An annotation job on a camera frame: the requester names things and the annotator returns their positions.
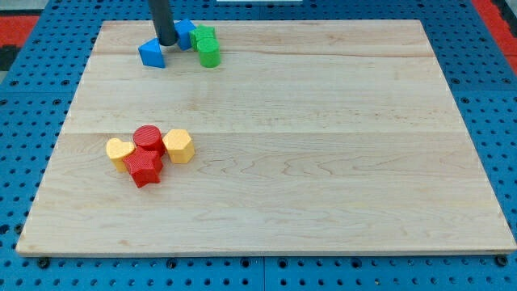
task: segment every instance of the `plastic block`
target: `plastic block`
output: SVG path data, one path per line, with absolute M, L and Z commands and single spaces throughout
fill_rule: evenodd
M 165 154 L 165 146 L 162 142 L 162 133 L 154 125 L 144 125 L 135 131 L 132 140 L 144 150 L 156 150 L 160 157 Z
M 197 50 L 197 44 L 205 38 L 216 38 L 216 29 L 200 24 L 196 29 L 189 32 L 191 37 L 192 49 Z
M 188 163 L 195 154 L 194 143 L 185 129 L 172 129 L 163 137 L 172 163 Z
M 135 145 L 130 141 L 123 142 L 118 138 L 112 138 L 106 143 L 106 154 L 115 165 L 115 169 L 121 173 L 128 171 L 123 159 L 134 151 Z
M 214 38 L 205 38 L 197 43 L 200 63 L 205 68 L 215 68 L 221 63 L 219 42 Z
M 178 34 L 178 46 L 181 50 L 188 50 L 191 48 L 191 37 L 189 32 L 195 29 L 195 25 L 191 22 L 190 19 L 184 19 L 182 21 L 177 22 L 174 27 L 176 28 L 176 33 Z
M 138 188 L 142 188 L 148 183 L 160 183 L 160 171 L 163 164 L 160 154 L 156 150 L 144 150 L 138 146 L 123 161 Z
M 156 68 L 165 68 L 158 38 L 153 38 L 141 45 L 140 48 L 138 48 L 138 52 L 140 53 L 142 64 Z

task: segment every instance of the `wooden board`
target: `wooden board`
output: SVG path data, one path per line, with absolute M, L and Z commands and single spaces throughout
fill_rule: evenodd
M 204 22 L 222 64 L 106 22 L 17 250 L 26 256 L 515 250 L 419 21 Z M 137 189 L 104 153 L 143 124 L 196 156 Z

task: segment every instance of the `blue triangular prism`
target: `blue triangular prism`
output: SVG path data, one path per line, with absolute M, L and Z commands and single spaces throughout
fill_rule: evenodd
M 138 48 L 140 58 L 144 65 L 165 68 L 165 62 L 163 61 L 162 50 L 160 49 L 160 43 L 158 38 L 146 42 Z

